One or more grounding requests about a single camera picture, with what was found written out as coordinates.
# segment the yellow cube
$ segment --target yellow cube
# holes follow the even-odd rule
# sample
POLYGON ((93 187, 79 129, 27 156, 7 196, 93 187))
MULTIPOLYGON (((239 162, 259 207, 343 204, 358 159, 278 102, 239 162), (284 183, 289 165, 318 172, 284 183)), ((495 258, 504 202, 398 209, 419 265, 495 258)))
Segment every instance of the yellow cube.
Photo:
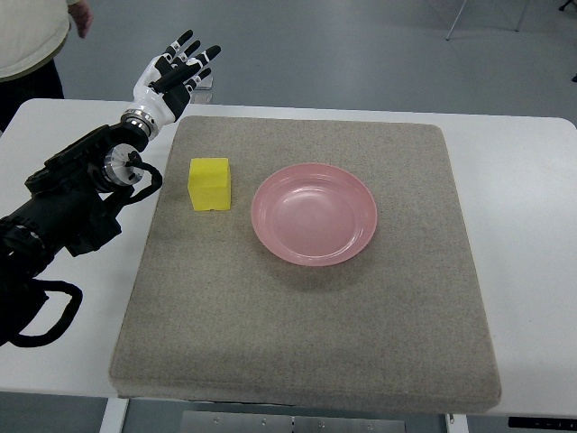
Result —
POLYGON ((195 210, 231 208, 231 168, 228 158, 193 158, 188 194, 195 210))

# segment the robotic arm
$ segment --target robotic arm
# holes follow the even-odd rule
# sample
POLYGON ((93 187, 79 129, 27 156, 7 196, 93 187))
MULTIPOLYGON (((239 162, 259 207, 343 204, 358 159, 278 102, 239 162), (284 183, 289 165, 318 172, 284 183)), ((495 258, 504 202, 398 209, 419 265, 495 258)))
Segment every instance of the robotic arm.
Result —
POLYGON ((116 216, 124 206, 147 198, 162 185, 160 173, 142 161, 142 152, 160 129, 176 122, 205 68, 219 52, 213 46, 189 57, 200 46, 185 32, 152 59, 134 87, 134 101, 120 122, 103 125, 46 162, 25 185, 32 197, 0 219, 0 345, 47 345, 58 339, 78 312, 82 291, 64 281, 35 277, 62 248, 72 256, 98 250, 121 233, 116 216), (151 185, 134 194, 145 171, 151 185), (101 193, 110 193, 102 199, 101 193), (42 336, 21 334, 48 299, 46 291, 70 297, 61 319, 42 336))

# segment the white table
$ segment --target white table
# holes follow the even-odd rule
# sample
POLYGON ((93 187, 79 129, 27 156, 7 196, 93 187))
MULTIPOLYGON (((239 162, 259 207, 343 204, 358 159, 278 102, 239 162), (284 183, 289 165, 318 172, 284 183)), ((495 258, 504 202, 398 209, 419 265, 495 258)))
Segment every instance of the white table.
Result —
MULTIPOLYGON (((30 197, 23 183, 45 160, 99 125, 116 123, 127 106, 26 103, 0 138, 0 215, 30 197)), ((572 124, 554 118, 247 106, 190 105, 184 115, 438 125, 499 366, 502 401, 490 414, 577 417, 577 131, 572 124)), ((160 171, 176 128, 163 128, 142 154, 160 171)), ((84 291, 80 311, 51 345, 0 347, 0 391, 116 396, 108 365, 157 196, 126 207, 118 217, 123 233, 100 251, 77 258, 66 251, 57 255, 42 278, 77 284, 84 291)), ((67 301, 51 299, 27 332, 50 327, 67 301)))

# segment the person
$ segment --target person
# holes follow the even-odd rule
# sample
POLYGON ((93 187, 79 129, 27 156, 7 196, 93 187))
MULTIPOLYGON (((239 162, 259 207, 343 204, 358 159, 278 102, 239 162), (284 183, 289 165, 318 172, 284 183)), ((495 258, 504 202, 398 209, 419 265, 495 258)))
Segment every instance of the person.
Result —
POLYGON ((64 98, 54 57, 70 30, 69 15, 84 39, 93 21, 87 0, 0 1, 0 131, 27 100, 64 98))

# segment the pink bowl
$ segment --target pink bowl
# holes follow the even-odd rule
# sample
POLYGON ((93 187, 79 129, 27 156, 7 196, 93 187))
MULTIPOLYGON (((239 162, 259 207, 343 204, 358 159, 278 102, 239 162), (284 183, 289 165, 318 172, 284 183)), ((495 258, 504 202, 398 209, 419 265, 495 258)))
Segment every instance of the pink bowl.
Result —
POLYGON ((267 178, 252 200, 252 227, 272 253, 305 266, 350 259, 371 240, 377 206, 348 171, 307 163, 267 178))

